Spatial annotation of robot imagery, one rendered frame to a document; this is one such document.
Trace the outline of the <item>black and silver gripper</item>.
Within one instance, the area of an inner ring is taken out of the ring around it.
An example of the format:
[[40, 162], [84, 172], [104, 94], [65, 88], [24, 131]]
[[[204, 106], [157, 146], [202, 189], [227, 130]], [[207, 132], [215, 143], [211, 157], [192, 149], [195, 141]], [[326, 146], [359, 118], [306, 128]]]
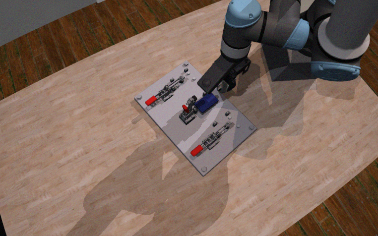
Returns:
[[[249, 51], [250, 51], [250, 49], [249, 49]], [[236, 79], [237, 79], [236, 78], [236, 74], [238, 75], [241, 72], [243, 72], [242, 74], [244, 74], [244, 73], [246, 73], [248, 71], [250, 63], [251, 63], [251, 60], [248, 58], [249, 51], [248, 51], [247, 55], [244, 56], [243, 58], [233, 59], [233, 58], [230, 58], [230, 57], [226, 56], [222, 52], [222, 50], [220, 49], [221, 55], [222, 55], [222, 57], [224, 59], [226, 59], [226, 60], [228, 60], [230, 62], [235, 62], [236, 63], [236, 66], [229, 72], [229, 74], [217, 86], [217, 90], [221, 94], [226, 93], [226, 92], [232, 90], [236, 86]], [[246, 67], [247, 67], [247, 69], [246, 69]], [[221, 84], [223, 85], [223, 87], [221, 87]]]

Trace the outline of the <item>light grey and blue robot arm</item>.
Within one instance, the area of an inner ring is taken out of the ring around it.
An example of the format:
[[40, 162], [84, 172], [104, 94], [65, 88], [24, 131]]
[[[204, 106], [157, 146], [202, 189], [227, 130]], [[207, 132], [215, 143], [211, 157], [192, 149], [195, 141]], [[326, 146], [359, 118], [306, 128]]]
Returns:
[[[378, 0], [314, 0], [308, 10], [300, 10], [301, 0], [270, 0], [269, 12], [257, 0], [231, 0], [222, 52], [240, 59], [251, 42], [258, 42], [312, 57], [311, 73], [320, 79], [356, 79], [378, 20]], [[221, 55], [197, 85], [211, 94], [235, 66]]]

